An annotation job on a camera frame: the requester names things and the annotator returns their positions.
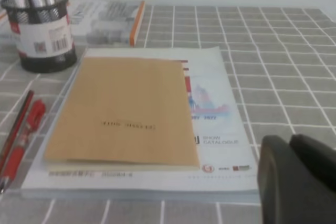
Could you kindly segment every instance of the gray checkered tablecloth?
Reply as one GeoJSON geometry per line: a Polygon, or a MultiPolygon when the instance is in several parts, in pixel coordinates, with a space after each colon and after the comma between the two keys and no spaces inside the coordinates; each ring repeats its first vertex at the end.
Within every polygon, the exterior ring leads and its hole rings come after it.
{"type": "MultiPolygon", "coordinates": [[[[318,9],[147,6],[137,47],[220,46],[251,149],[261,139],[304,133],[336,147],[336,24],[318,9]]],[[[81,56],[84,47],[78,47],[81,56]]],[[[181,201],[22,199],[20,185],[55,117],[76,66],[28,73],[15,48],[0,47],[0,142],[27,90],[48,113],[10,190],[0,224],[159,223],[260,224],[260,206],[181,201]]]]}

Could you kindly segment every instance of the kraft paper cover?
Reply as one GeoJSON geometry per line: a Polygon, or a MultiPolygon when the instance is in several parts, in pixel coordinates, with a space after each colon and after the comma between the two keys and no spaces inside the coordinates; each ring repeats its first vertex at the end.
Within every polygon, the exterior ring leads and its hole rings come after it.
{"type": "Polygon", "coordinates": [[[85,58],[45,159],[199,167],[182,64],[85,58]]]}

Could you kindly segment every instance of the red pen cap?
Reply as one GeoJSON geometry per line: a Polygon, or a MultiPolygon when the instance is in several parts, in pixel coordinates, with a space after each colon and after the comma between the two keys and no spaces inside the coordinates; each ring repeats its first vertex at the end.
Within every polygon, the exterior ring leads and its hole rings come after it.
{"type": "Polygon", "coordinates": [[[32,131],[36,131],[41,119],[46,112],[46,106],[42,100],[37,100],[33,103],[32,109],[27,118],[27,124],[32,131]]]}

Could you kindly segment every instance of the pen holder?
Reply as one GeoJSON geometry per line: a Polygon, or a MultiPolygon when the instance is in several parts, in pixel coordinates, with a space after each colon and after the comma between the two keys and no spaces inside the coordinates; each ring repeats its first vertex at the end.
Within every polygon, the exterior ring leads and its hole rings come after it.
{"type": "Polygon", "coordinates": [[[68,0],[55,0],[50,6],[18,8],[14,0],[1,0],[24,69],[56,72],[77,61],[67,3],[68,0]]]}

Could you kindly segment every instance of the barcode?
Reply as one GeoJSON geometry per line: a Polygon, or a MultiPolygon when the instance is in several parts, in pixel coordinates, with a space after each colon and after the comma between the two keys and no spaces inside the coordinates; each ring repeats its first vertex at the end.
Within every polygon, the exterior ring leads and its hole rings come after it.
{"type": "Polygon", "coordinates": [[[66,171],[66,172],[49,172],[53,177],[93,177],[94,173],[89,171],[66,171]]]}
{"type": "Polygon", "coordinates": [[[46,43],[43,42],[34,42],[35,53],[45,54],[47,52],[46,43]]]}
{"type": "Polygon", "coordinates": [[[53,43],[53,52],[57,52],[68,47],[67,38],[55,40],[52,43],[53,43]]]}

